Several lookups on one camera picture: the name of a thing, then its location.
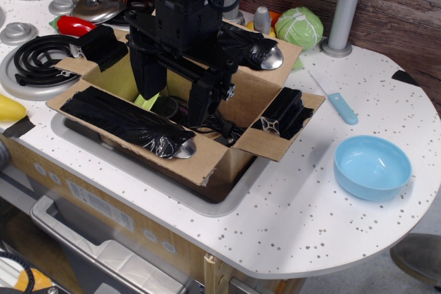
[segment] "pot lid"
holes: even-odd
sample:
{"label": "pot lid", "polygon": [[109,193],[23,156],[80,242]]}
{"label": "pot lid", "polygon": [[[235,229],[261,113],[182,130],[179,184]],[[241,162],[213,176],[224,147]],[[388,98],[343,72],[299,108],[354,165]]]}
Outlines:
{"label": "pot lid", "polygon": [[115,17],[127,0],[78,0],[71,15],[98,24]]}

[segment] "blue knife handle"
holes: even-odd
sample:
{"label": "blue knife handle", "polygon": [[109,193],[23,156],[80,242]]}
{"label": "blue knife handle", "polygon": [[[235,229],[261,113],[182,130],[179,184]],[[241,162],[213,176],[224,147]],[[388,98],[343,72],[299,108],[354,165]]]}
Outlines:
{"label": "blue knife handle", "polygon": [[328,94],[328,99],[343,118],[344,122],[350,125],[355,125],[358,123],[358,117],[355,115],[340,93]]}

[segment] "white countertop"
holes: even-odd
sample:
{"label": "white countertop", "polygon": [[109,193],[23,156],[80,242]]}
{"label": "white countertop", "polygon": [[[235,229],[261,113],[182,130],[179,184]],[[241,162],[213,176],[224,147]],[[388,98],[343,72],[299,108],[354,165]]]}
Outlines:
{"label": "white countertop", "polygon": [[[0,0],[6,17],[0,30],[23,22],[41,36],[54,34],[49,3]],[[0,60],[13,49],[0,44]],[[247,193],[223,216],[203,215],[60,138],[45,102],[18,100],[35,124],[18,141],[250,276],[345,269],[395,244],[430,207],[441,184],[441,121],[420,87],[391,79],[400,68],[381,54],[353,47],[347,58],[336,59],[316,48],[300,59],[305,68],[292,72],[286,86],[322,94],[308,70],[327,73],[359,123],[345,124],[325,101],[279,163],[259,158],[250,167],[242,179],[250,180]],[[0,93],[8,95],[1,86]],[[0,123],[0,132],[11,124]],[[360,134],[390,140],[411,160],[411,182],[391,201],[361,200],[334,179],[338,143]]]}

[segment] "green cabbage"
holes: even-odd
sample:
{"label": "green cabbage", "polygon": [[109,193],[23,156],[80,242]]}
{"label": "green cabbage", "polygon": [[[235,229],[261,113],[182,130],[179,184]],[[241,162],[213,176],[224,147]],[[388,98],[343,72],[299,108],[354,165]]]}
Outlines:
{"label": "green cabbage", "polygon": [[305,7],[288,10],[276,23],[276,35],[279,39],[312,49],[323,37],[322,21]]}

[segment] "metal sink basin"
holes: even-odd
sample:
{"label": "metal sink basin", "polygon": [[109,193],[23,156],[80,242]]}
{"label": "metal sink basin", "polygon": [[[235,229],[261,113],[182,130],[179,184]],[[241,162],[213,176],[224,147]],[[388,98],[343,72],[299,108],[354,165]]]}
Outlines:
{"label": "metal sink basin", "polygon": [[64,117],[60,113],[55,114],[51,121],[51,128],[57,136],[94,154],[105,162],[138,178],[146,185],[163,192],[190,209],[206,216],[217,217],[232,212],[240,204],[249,188],[270,162],[265,158],[257,158],[226,199],[215,203],[197,194],[185,185],[104,143],[95,131]]}

